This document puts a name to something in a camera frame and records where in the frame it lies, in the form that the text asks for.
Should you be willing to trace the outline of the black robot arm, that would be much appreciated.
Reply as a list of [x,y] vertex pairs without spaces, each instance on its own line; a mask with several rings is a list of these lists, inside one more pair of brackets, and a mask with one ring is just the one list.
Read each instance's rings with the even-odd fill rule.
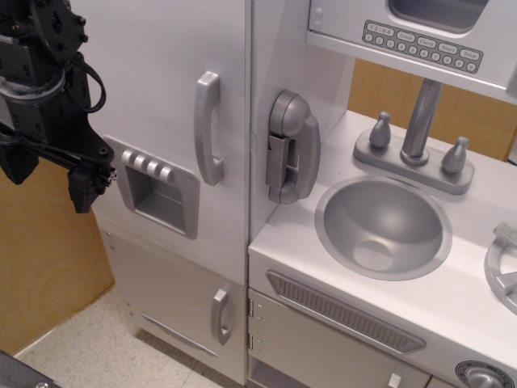
[[77,213],[116,179],[113,149],[92,129],[88,81],[102,86],[80,47],[88,41],[85,19],[68,1],[1,3],[1,168],[21,184],[44,158],[67,169],[69,196]]

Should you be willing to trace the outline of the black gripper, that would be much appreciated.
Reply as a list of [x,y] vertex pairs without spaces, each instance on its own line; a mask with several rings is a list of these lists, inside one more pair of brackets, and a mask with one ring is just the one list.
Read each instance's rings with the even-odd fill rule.
[[1,168],[14,184],[22,184],[39,164],[39,157],[67,167],[69,196],[76,213],[89,213],[114,180],[113,149],[91,128],[88,115],[106,102],[102,91],[96,105],[88,91],[58,91],[54,95],[16,95],[2,91],[12,126],[1,125]]

